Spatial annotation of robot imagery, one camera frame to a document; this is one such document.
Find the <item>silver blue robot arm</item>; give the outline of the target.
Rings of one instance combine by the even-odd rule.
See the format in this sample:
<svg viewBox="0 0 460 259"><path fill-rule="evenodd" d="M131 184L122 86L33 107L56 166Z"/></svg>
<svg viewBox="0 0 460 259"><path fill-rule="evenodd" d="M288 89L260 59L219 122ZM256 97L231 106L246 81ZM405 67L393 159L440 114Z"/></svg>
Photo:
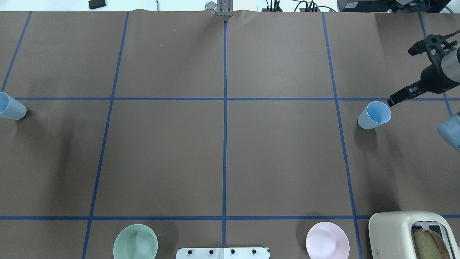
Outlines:
<svg viewBox="0 0 460 259"><path fill-rule="evenodd" d="M425 93L442 95L446 102L451 100L447 92L459 87L459 49L455 47L442 51L427 49L426 52L430 65L421 72L417 82L390 95L389 99L386 100L390 107ZM450 104L446 104L446 106L450 112L450 118L440 124L437 131L445 142L459 151L459 112L454 113Z"/></svg>

